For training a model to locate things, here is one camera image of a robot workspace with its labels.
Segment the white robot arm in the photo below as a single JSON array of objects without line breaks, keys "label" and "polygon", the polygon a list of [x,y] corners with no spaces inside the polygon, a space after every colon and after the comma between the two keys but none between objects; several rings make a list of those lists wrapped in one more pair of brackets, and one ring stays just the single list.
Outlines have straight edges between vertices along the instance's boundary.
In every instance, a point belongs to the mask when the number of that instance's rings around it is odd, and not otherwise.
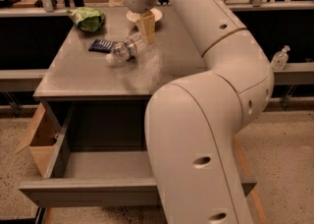
[{"label": "white robot arm", "polygon": [[[157,0],[124,0],[133,12]],[[222,0],[170,0],[205,62],[150,98],[145,138],[168,224],[253,224],[233,136],[269,102],[274,73],[252,34]]]}]

